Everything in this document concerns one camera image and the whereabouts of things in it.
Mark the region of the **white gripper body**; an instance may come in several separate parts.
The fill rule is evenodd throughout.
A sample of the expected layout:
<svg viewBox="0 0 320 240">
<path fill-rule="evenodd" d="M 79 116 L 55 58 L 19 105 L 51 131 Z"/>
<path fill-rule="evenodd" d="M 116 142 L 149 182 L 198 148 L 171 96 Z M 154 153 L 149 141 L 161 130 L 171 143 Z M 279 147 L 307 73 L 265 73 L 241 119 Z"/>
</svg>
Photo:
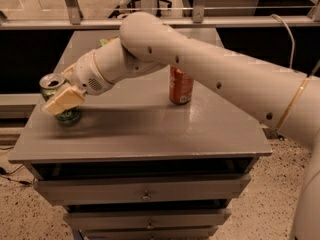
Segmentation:
<svg viewBox="0 0 320 240">
<path fill-rule="evenodd" d="M 95 50 L 81 56 L 73 67 L 72 80 L 89 95 L 100 95 L 113 87 L 99 71 L 95 61 Z"/>
</svg>

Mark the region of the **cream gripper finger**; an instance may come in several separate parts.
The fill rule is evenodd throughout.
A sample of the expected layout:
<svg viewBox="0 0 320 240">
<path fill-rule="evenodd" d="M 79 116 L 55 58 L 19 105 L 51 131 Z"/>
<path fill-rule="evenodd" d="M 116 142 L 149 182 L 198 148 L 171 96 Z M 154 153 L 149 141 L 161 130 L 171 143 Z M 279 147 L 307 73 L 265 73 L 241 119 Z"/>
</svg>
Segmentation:
<svg viewBox="0 0 320 240">
<path fill-rule="evenodd" d="M 42 87 L 41 93 L 45 99 L 42 111 L 50 115 L 58 115 L 77 107 L 84 102 L 85 98 L 85 91 L 76 85 Z"/>
<path fill-rule="evenodd" d="M 69 67 L 67 67 L 63 72 L 62 75 L 65 77 L 65 79 L 70 83 L 73 84 L 74 80 L 73 80 L 73 70 L 74 70 L 74 65 L 70 65 Z"/>
</svg>

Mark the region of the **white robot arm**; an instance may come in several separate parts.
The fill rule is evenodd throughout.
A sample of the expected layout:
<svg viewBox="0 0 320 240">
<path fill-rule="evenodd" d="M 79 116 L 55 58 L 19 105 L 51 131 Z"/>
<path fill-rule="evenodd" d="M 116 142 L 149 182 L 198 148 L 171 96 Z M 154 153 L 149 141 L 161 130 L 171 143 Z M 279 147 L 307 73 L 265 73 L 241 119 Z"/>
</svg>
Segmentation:
<svg viewBox="0 0 320 240">
<path fill-rule="evenodd" d="M 188 38 L 145 12 L 127 16 L 120 35 L 64 70 L 67 81 L 45 103 L 56 115 L 117 82 L 174 66 L 281 135 L 311 160 L 290 240 L 320 239 L 320 79 Z"/>
</svg>

